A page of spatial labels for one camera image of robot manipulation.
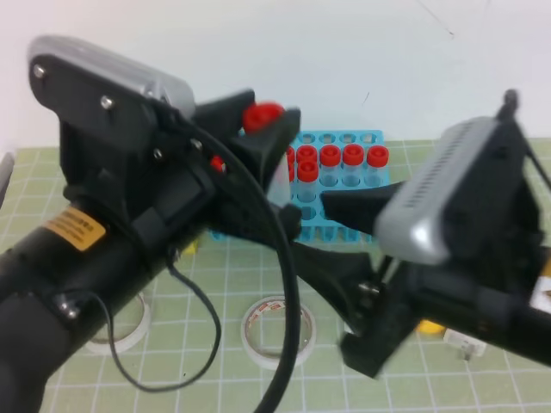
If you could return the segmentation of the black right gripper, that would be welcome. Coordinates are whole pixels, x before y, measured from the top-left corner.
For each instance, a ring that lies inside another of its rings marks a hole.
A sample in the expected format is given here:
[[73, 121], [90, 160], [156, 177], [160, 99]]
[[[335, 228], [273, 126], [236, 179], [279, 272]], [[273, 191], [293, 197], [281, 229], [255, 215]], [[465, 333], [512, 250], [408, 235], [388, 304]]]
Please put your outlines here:
[[[403, 184], [324, 191], [325, 217], [374, 236], [376, 218]], [[355, 333], [345, 334], [339, 344], [344, 364], [377, 378], [420, 322], [410, 291], [411, 266], [401, 263], [384, 287], [367, 252], [334, 252], [302, 243], [293, 243], [291, 251], [297, 275]]]

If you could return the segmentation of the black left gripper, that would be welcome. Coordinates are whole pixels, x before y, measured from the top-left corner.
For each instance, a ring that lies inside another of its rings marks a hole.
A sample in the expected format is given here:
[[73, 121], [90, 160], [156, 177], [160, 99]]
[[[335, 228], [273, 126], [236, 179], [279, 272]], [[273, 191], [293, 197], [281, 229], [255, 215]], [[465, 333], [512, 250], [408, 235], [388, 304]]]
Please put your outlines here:
[[60, 163], [69, 206], [58, 234], [73, 249], [95, 250], [117, 237], [140, 254], [163, 254], [210, 226], [243, 234], [263, 204], [275, 165], [300, 130], [298, 108], [270, 127], [274, 148], [239, 136], [255, 102], [245, 89], [199, 104], [184, 117], [164, 102], [59, 107]]

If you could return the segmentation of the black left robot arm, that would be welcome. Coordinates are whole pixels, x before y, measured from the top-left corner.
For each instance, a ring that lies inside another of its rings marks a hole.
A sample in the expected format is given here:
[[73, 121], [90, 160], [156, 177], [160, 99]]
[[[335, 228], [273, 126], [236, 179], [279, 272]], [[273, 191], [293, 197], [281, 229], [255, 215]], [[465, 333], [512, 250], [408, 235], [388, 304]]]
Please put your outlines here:
[[300, 110], [248, 126], [246, 90], [184, 115], [109, 83], [42, 90], [60, 122], [68, 207], [1, 256], [1, 409], [39, 410], [53, 373], [207, 228], [268, 245], [287, 301], [282, 356], [258, 410], [282, 400], [300, 337], [293, 206], [265, 195]]

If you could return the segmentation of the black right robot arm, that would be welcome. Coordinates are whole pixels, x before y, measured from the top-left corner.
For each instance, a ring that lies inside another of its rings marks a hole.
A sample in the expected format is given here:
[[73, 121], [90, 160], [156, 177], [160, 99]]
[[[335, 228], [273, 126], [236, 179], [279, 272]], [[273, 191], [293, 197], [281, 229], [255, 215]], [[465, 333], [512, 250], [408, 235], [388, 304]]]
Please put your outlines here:
[[376, 377], [422, 319], [544, 365], [550, 363], [550, 316], [529, 299], [550, 257], [529, 184], [513, 197], [504, 229], [474, 261], [426, 266], [391, 258], [374, 269], [366, 252], [340, 253], [295, 243], [298, 276], [351, 331], [339, 344], [344, 364]]

